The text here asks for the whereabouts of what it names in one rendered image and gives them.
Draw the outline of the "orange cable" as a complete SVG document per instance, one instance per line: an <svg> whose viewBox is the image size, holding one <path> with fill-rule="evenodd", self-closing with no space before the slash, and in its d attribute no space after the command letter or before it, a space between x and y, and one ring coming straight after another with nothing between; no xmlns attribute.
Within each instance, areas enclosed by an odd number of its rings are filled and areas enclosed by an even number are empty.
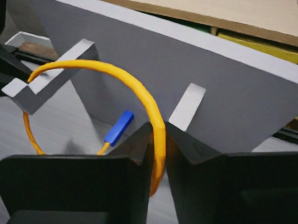
<svg viewBox="0 0 298 224"><path fill-rule="evenodd" d="M150 122L153 127L154 132L154 162L153 162L153 172L151 178L151 187L149 198L154 195L158 189L160 182L164 174L165 160L166 160L166 127L161 117L160 111L156 104L156 101L145 89L145 87L131 76L126 71L119 69L113 65L97 62L97 61L88 61L88 60L67 60L67 61L58 61L45 64L37 68L28 79L28 82L32 82L43 72L54 70L54 69L63 69L63 68L79 68L79 69L89 69L95 70L102 73L106 73L128 86L142 104L145 106L147 114L149 116ZM38 144L36 143L29 123L29 116L26 112L23 111L23 119L25 129L28 135L28 138L35 148L38 154L45 154ZM45 154L46 155L46 154Z"/></svg>

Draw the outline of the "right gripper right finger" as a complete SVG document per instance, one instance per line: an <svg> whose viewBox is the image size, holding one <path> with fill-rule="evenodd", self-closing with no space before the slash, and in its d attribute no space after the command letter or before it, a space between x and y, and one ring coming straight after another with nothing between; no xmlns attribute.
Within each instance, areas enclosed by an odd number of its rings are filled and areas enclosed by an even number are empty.
<svg viewBox="0 0 298 224"><path fill-rule="evenodd" d="M298 187L298 151L221 154L163 122L165 167L178 224L228 224L238 192Z"/></svg>

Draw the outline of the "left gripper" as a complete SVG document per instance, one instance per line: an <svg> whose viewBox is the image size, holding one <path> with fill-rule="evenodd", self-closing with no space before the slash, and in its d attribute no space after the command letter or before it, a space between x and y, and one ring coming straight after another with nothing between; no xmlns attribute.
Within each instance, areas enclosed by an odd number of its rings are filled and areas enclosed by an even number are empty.
<svg viewBox="0 0 298 224"><path fill-rule="evenodd" d="M5 15L6 0L0 0L0 35L5 27ZM0 44L0 97L8 97L2 89L16 77L29 85L28 79L33 72Z"/></svg>

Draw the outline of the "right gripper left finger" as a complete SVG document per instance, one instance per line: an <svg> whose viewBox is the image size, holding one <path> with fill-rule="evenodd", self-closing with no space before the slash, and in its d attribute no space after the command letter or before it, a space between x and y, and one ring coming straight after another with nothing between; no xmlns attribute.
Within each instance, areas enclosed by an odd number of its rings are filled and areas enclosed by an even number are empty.
<svg viewBox="0 0 298 224"><path fill-rule="evenodd" d="M146 224L154 162L151 122L106 155L1 159L0 197L9 216L17 210L108 212L115 224Z"/></svg>

